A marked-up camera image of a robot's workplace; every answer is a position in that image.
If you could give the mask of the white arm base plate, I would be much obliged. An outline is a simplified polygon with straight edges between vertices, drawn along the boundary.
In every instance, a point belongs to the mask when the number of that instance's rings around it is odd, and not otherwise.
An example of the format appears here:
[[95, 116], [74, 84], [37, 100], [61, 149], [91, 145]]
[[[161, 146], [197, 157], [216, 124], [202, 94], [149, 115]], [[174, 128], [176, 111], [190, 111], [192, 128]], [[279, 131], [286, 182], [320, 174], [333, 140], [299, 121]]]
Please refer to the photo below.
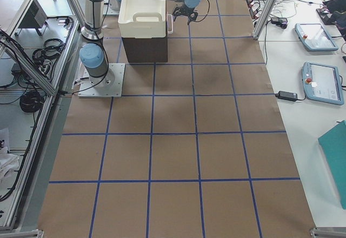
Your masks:
[[110, 63], [106, 77], [100, 84], [97, 84], [101, 78], [90, 78], [87, 69], [84, 68], [83, 77], [78, 91], [78, 97], [121, 97], [123, 79], [125, 72], [124, 63]]

